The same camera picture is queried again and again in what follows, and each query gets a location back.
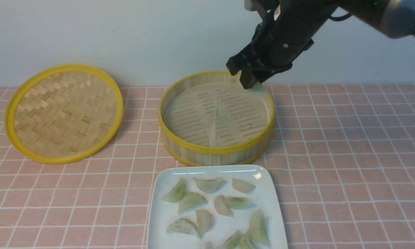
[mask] white wall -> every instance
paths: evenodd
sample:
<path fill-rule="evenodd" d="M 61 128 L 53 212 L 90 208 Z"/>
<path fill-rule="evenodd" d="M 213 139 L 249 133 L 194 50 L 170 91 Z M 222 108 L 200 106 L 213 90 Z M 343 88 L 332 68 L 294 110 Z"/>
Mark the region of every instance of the white wall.
<path fill-rule="evenodd" d="M 259 22 L 242 0 L 0 0 L 0 86 L 86 63 L 121 85 L 165 85 L 226 70 Z M 270 83 L 415 82 L 415 39 L 355 18 L 327 22 L 294 68 Z"/>

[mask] dumpling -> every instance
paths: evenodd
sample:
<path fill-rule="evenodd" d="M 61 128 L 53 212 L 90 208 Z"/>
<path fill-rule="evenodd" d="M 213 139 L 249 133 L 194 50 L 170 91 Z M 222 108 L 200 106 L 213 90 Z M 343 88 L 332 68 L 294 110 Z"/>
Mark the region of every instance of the dumpling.
<path fill-rule="evenodd" d="M 195 181 L 195 185 L 197 185 L 197 188 L 199 188 L 201 191 L 208 193 L 208 194 L 212 194 L 215 191 L 217 191 L 221 184 L 220 178 L 211 179 L 211 180 L 200 180 L 200 179 L 194 178 L 194 181 Z"/>
<path fill-rule="evenodd" d="M 248 232 L 252 240 L 265 246 L 269 245 L 269 238 L 267 238 L 266 232 L 266 222 L 261 209 L 255 211 L 255 213 L 253 213 L 250 217 Z"/>
<path fill-rule="evenodd" d="M 232 178 L 232 187 L 243 194 L 249 194 L 255 189 L 255 185 L 235 178 Z"/>
<path fill-rule="evenodd" d="M 219 195 L 214 200 L 214 207 L 217 210 L 217 213 L 223 216 L 230 216 L 233 217 L 234 213 L 231 211 L 229 206 L 226 204 L 224 195 Z"/>
<path fill-rule="evenodd" d="M 220 249 L 235 249 L 240 243 L 241 233 L 236 231 L 234 235 L 230 236 L 220 247 Z"/>
<path fill-rule="evenodd" d="M 208 201 L 201 196 L 201 194 L 190 192 L 186 194 L 178 204 L 178 214 L 182 214 L 185 211 L 195 208 L 196 206 L 207 204 Z"/>
<path fill-rule="evenodd" d="M 171 189 L 171 191 L 162 197 L 162 201 L 165 202 L 179 202 L 186 193 L 186 185 L 184 181 L 180 178 L 176 186 Z"/>
<path fill-rule="evenodd" d="M 180 218 L 176 221 L 174 221 L 172 224 L 168 226 L 166 229 L 166 233 L 172 234 L 172 233 L 184 233 L 189 235 L 194 235 L 200 238 L 200 235 L 197 231 L 197 226 L 192 223 L 188 219 Z"/>
<path fill-rule="evenodd" d="M 226 204 L 232 209 L 244 209 L 252 203 L 249 199 L 243 197 L 226 197 Z"/>
<path fill-rule="evenodd" d="M 201 209 L 195 211 L 195 216 L 197 217 L 198 233 L 202 237 L 212 227 L 212 214 Z"/>
<path fill-rule="evenodd" d="M 241 236 L 239 246 L 240 249 L 255 249 L 255 246 L 253 245 L 248 233 L 245 233 L 243 236 Z"/>

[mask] cable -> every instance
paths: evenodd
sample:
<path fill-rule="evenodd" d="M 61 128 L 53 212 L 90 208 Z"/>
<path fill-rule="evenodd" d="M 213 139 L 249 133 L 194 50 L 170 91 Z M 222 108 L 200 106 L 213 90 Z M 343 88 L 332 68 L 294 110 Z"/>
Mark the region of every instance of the cable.
<path fill-rule="evenodd" d="M 345 20 L 349 19 L 351 16 L 352 16 L 352 14 L 347 13 L 343 16 L 337 16 L 337 17 L 331 16 L 331 17 L 329 17 L 329 19 L 334 21 L 334 22 L 341 22 L 341 21 L 345 21 Z"/>

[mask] tiled countertop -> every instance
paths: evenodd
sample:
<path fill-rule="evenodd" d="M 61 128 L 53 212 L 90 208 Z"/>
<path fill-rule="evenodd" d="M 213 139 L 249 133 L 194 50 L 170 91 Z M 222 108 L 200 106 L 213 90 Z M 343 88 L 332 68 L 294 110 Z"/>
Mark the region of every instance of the tiled countertop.
<path fill-rule="evenodd" d="M 269 86 L 271 173 L 290 249 L 415 249 L 415 85 Z M 0 89 L 0 248 L 146 248 L 164 87 L 123 88 L 121 132 L 89 159 L 42 165 L 10 146 Z"/>

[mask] bamboo steamer lid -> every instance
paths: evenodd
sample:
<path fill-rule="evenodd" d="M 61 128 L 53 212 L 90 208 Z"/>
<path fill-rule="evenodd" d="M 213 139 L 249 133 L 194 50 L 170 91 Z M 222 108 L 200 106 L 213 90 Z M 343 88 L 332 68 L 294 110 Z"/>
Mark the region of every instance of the bamboo steamer lid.
<path fill-rule="evenodd" d="M 63 65 L 25 82 L 5 116 L 11 143 L 24 155 L 63 164 L 97 152 L 122 120 L 123 99 L 112 78 L 85 65 Z"/>

